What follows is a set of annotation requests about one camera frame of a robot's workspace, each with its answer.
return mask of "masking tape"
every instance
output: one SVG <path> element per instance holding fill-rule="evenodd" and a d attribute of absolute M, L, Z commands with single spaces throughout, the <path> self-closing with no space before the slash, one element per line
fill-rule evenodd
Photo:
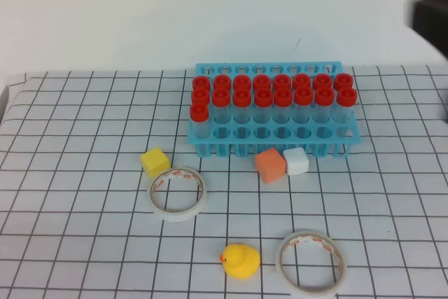
<path fill-rule="evenodd" d="M 292 283 L 287 278 L 284 267 L 281 264 L 282 256 L 285 250 L 290 247 L 297 246 L 297 252 L 298 252 L 298 249 L 300 249 L 300 245 L 304 243 L 320 244 L 322 248 L 324 248 L 334 256 L 334 260 L 339 268 L 339 279 L 332 286 L 321 289 L 314 289 L 314 288 L 305 289 Z M 334 296 L 337 293 L 347 275 L 347 264 L 345 263 L 341 251 L 331 238 L 326 237 L 325 235 L 319 234 L 317 232 L 303 231 L 303 232 L 294 232 L 293 234 L 287 236 L 287 238 L 283 240 L 275 256 L 275 270 L 277 271 L 282 282 L 288 287 L 288 292 L 292 296 L 320 298 L 320 297 Z"/>
<path fill-rule="evenodd" d="M 170 179 L 193 179 L 196 181 L 197 186 L 199 188 L 199 199 L 196 204 L 184 210 L 168 210 L 164 209 L 163 206 L 160 206 L 156 199 L 155 194 L 156 190 L 163 186 L 165 183 L 168 183 Z M 169 222 L 181 222 L 187 221 L 188 219 L 195 217 L 199 214 L 199 212 L 204 208 L 205 202 L 207 200 L 207 187 L 205 186 L 204 179 L 201 175 L 193 169 L 179 167 L 179 168 L 169 168 L 160 173 L 151 184 L 148 189 L 149 200 L 153 204 L 154 214 L 157 214 L 163 220 Z"/>

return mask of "black object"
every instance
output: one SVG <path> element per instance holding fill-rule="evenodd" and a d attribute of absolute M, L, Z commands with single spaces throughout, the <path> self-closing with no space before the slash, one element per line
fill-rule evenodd
<path fill-rule="evenodd" d="M 416 0 L 411 28 L 448 59 L 448 0 Z"/>

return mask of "yellow rubber duck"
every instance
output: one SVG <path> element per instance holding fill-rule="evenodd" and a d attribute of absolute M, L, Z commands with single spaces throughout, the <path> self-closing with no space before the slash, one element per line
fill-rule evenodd
<path fill-rule="evenodd" d="M 253 276 L 260 267 L 260 254 L 252 246 L 245 244 L 227 245 L 219 260 L 225 273 L 238 279 Z"/>

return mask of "yellow cube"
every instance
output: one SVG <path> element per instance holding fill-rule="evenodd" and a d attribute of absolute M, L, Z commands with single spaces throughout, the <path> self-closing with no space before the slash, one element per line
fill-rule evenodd
<path fill-rule="evenodd" d="M 158 147 L 140 156 L 141 164 L 146 174 L 154 179 L 159 173 L 170 168 L 168 157 Z"/>

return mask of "red screw cap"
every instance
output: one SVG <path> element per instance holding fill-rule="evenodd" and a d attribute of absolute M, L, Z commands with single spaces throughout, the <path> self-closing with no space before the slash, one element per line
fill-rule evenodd
<path fill-rule="evenodd" d="M 239 108 L 246 108 L 251 105 L 252 96 L 249 90 L 244 89 L 236 89 L 233 92 L 233 105 L 238 106 Z"/>
<path fill-rule="evenodd" d="M 271 90 L 268 89 L 259 89 L 255 92 L 255 105 L 260 108 L 267 108 L 272 105 L 272 100 L 274 95 Z"/>
<path fill-rule="evenodd" d="M 332 88 L 322 87 L 316 91 L 316 104 L 320 106 L 330 106 L 335 100 L 335 92 Z"/>
<path fill-rule="evenodd" d="M 218 108 L 225 108 L 230 105 L 230 91 L 226 89 L 216 89 L 211 94 L 211 101 Z"/>
<path fill-rule="evenodd" d="M 278 74 L 274 77 L 274 90 L 278 88 L 291 89 L 291 77 L 286 74 Z"/>
<path fill-rule="evenodd" d="M 353 86 L 353 77 L 346 73 L 340 73 L 335 77 L 335 83 L 333 87 L 336 91 L 342 88 L 351 88 Z"/>
<path fill-rule="evenodd" d="M 204 88 L 210 91 L 210 80 L 207 76 L 197 76 L 193 79 L 193 90 Z"/>
<path fill-rule="evenodd" d="M 313 81 L 313 89 L 318 90 L 322 87 L 331 88 L 331 76 L 328 74 L 318 74 Z"/>
<path fill-rule="evenodd" d="M 286 108 L 293 103 L 293 93 L 289 88 L 279 88 L 274 93 L 274 105 Z"/>
<path fill-rule="evenodd" d="M 213 89 L 230 90 L 231 87 L 232 81 L 230 80 L 230 77 L 225 74 L 217 75 L 217 77 L 213 80 Z"/>
<path fill-rule="evenodd" d="M 191 92 L 191 102 L 193 104 L 209 105 L 210 92 L 205 89 L 196 89 Z"/>
<path fill-rule="evenodd" d="M 313 90 L 310 87 L 301 86 L 295 89 L 294 102 L 297 105 L 310 105 L 313 102 Z"/>
<path fill-rule="evenodd" d="M 268 89 L 271 90 L 271 78 L 268 75 L 258 74 L 253 78 L 253 89 Z"/>
<path fill-rule="evenodd" d="M 193 104 L 190 106 L 190 118 L 193 122 L 201 123 L 209 119 L 209 108 L 203 104 Z"/>
<path fill-rule="evenodd" d="M 356 99 L 358 98 L 358 93 L 353 88 L 342 88 L 337 93 L 336 102 L 341 105 L 349 108 L 350 106 L 355 105 Z"/>
<path fill-rule="evenodd" d="M 311 87 L 311 77 L 307 74 L 296 74 L 293 78 L 293 89 L 298 87 Z"/>
<path fill-rule="evenodd" d="M 236 75 L 233 79 L 233 90 L 238 89 L 244 89 L 244 90 L 250 90 L 251 89 L 251 78 L 247 75 Z"/>

